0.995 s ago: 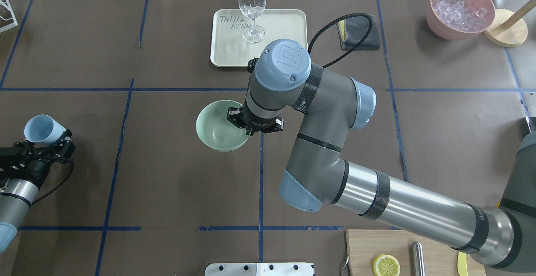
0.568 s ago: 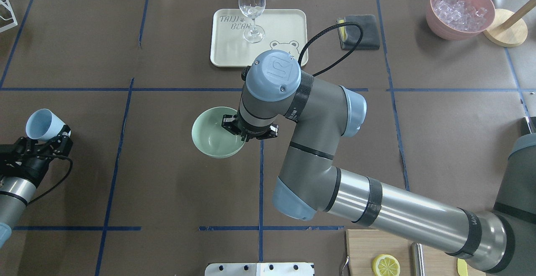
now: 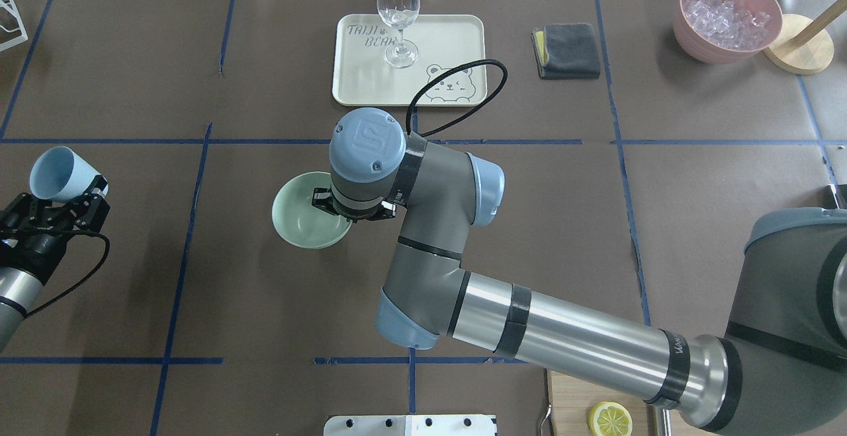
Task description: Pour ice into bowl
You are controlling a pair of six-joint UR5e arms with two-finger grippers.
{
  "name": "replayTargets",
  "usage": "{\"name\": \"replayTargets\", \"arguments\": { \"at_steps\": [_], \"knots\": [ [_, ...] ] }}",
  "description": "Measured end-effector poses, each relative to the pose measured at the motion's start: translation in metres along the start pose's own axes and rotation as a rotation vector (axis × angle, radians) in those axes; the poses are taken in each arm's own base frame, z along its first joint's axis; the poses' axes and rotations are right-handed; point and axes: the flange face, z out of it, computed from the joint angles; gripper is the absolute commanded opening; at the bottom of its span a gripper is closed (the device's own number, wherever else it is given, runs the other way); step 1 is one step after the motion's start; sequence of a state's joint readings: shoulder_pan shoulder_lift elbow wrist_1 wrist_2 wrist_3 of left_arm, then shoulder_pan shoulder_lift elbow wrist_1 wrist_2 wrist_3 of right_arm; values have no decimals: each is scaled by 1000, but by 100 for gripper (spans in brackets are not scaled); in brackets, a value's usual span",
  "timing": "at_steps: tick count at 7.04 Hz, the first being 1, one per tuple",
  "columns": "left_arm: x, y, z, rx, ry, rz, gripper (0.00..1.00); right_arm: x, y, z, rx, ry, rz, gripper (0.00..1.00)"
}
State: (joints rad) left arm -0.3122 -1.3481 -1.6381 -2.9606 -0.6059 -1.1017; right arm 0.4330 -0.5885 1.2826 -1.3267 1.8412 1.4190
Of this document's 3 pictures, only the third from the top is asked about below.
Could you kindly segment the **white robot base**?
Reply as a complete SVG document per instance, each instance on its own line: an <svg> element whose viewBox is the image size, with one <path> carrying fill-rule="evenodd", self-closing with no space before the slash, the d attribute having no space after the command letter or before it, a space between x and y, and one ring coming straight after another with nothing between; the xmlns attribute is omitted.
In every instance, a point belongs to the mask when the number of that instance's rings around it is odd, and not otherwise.
<svg viewBox="0 0 847 436"><path fill-rule="evenodd" d="M497 435L494 415L336 415L324 435Z"/></svg>

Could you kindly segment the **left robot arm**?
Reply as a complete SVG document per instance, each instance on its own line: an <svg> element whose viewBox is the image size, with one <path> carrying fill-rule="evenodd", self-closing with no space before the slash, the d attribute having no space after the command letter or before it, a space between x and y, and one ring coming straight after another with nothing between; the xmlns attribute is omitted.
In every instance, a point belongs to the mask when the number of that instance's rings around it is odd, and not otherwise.
<svg viewBox="0 0 847 436"><path fill-rule="evenodd" d="M108 181L97 175L80 195L61 206L22 193L1 214L1 330L6 347L19 324L45 310L87 282L109 256L110 240L102 234L110 206ZM41 306L42 289L66 255L67 243L77 236L99 238L103 254L82 279Z"/></svg>

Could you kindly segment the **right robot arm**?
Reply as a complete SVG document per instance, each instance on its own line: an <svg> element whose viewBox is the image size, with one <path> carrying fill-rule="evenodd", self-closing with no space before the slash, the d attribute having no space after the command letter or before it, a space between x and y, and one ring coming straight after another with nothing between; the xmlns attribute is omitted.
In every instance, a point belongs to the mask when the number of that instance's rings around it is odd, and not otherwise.
<svg viewBox="0 0 847 436"><path fill-rule="evenodd" d="M635 153L635 182L625 153ZM406 207L376 326L454 337L676 408L704 431L845 434L845 212L810 146L496 146L496 163L375 108L329 146L343 217Z"/></svg>

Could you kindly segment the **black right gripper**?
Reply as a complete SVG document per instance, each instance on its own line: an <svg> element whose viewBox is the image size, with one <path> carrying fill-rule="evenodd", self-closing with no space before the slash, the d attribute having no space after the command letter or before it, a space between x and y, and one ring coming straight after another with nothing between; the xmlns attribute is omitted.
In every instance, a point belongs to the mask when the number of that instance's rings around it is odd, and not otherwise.
<svg viewBox="0 0 847 436"><path fill-rule="evenodd" d="M334 216L342 216L348 221L384 221L396 217L396 204L381 198L374 202L346 202L342 200L341 194L336 194L332 189L315 188L312 193L311 205Z"/></svg>

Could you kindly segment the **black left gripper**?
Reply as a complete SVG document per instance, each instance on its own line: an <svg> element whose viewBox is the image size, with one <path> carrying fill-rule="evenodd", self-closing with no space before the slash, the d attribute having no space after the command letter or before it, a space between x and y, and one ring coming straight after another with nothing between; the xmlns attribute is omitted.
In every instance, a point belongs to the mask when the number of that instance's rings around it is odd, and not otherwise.
<svg viewBox="0 0 847 436"><path fill-rule="evenodd" d="M110 206L103 196L109 191L106 179L93 179L88 194L61 206L20 194L2 211L1 267L25 271L46 284L66 255L67 243L78 235L99 238L103 256L85 276L88 279L106 261L110 240L102 234Z"/></svg>

